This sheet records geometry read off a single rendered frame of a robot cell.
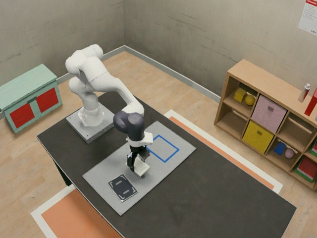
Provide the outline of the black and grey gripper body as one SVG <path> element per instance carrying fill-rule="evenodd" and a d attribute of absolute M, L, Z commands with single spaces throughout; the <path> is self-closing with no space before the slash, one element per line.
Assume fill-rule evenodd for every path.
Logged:
<path fill-rule="evenodd" d="M 130 150 L 131 150 L 131 152 L 132 152 L 132 155 L 134 155 L 134 156 L 136 155 L 136 152 L 142 151 L 143 148 L 144 148 L 144 146 L 133 147 L 133 146 L 130 145 Z M 130 153 L 131 153 L 131 152 L 130 152 Z"/>

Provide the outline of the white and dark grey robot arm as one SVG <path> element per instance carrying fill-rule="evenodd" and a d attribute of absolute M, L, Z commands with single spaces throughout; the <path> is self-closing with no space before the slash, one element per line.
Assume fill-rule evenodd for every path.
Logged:
<path fill-rule="evenodd" d="M 84 126 L 98 126 L 103 122 L 104 113 L 94 92 L 115 91 L 127 106 L 113 116 L 115 128 L 128 134 L 128 143 L 133 147 L 153 144 L 152 133 L 145 132 L 144 108 L 118 78 L 107 71 L 101 60 L 103 51 L 98 45 L 78 50 L 69 57 L 65 66 L 70 74 L 69 89 L 82 100 L 83 106 L 78 117 Z M 87 122 L 87 123 L 86 123 Z"/>

